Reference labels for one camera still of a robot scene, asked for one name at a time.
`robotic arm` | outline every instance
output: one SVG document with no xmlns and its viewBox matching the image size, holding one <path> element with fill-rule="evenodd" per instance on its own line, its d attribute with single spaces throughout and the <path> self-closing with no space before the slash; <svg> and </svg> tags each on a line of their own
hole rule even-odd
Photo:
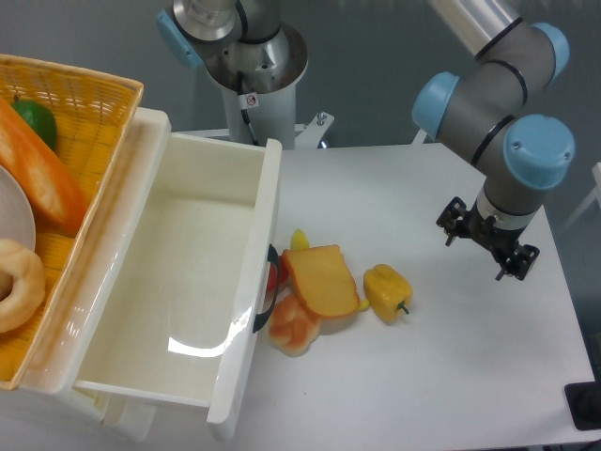
<svg viewBox="0 0 601 451">
<path fill-rule="evenodd" d="M 294 147 L 295 84 L 308 57 L 301 35 L 281 22 L 280 0 L 174 0 L 157 26 L 180 62 L 205 63 L 233 141 Z"/>
<path fill-rule="evenodd" d="M 487 249 L 505 274 L 523 280 L 539 250 L 518 238 L 545 196 L 563 179 L 575 154 L 559 120 L 512 114 L 565 67 L 569 47 L 547 23 L 528 25 L 502 0 L 430 0 L 480 63 L 464 80 L 443 72 L 413 106 L 413 120 L 432 138 L 486 176 L 471 210 L 458 197 L 437 225 L 448 236 Z"/>
</svg>

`white table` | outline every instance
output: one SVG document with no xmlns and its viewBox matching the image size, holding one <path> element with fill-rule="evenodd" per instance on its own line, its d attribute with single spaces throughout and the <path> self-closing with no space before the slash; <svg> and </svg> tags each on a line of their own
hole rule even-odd
<svg viewBox="0 0 601 451">
<path fill-rule="evenodd" d="M 196 413 L 161 408 L 145 442 L 0 416 L 6 449 L 450 450 L 587 442 L 563 387 L 591 381 L 545 214 L 522 237 L 541 256 L 524 282 L 495 281 L 472 241 L 447 248 L 435 221 L 483 178 L 440 145 L 288 151 L 274 244 L 300 227 L 337 243 L 358 288 L 377 263 L 414 287 L 411 314 L 371 311 L 289 358 L 262 331 L 236 436 L 215 443 Z"/>
</svg>

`wicker basket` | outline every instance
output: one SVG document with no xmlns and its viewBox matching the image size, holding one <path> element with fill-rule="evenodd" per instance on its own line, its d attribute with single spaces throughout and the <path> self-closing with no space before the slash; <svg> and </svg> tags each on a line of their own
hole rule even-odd
<svg viewBox="0 0 601 451">
<path fill-rule="evenodd" d="M 36 253 L 46 270 L 46 298 L 23 326 L 0 334 L 0 389 L 17 388 L 48 323 L 112 172 L 120 144 L 142 98 L 143 85 L 114 75 L 0 54 L 0 97 L 34 100 L 56 118 L 56 154 L 89 201 L 72 238 L 37 230 Z"/>
</svg>

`bread slice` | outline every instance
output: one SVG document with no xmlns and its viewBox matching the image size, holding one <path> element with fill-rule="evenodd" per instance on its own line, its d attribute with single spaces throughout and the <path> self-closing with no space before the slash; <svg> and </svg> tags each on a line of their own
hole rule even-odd
<svg viewBox="0 0 601 451">
<path fill-rule="evenodd" d="M 54 152 L 2 99 L 0 164 L 21 185 L 37 216 L 63 234 L 77 234 L 87 211 L 84 192 Z"/>
<path fill-rule="evenodd" d="M 357 286 L 338 245 L 286 249 L 282 259 L 300 301 L 310 312 L 335 319 L 359 308 Z"/>
</svg>

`baguette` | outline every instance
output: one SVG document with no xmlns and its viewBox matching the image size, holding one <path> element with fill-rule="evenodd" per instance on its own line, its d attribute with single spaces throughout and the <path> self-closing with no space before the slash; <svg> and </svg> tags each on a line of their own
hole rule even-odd
<svg viewBox="0 0 601 451">
<path fill-rule="evenodd" d="M 34 212 L 74 237 L 87 211 L 75 177 L 19 114 L 0 99 L 0 164 L 21 185 Z"/>
</svg>

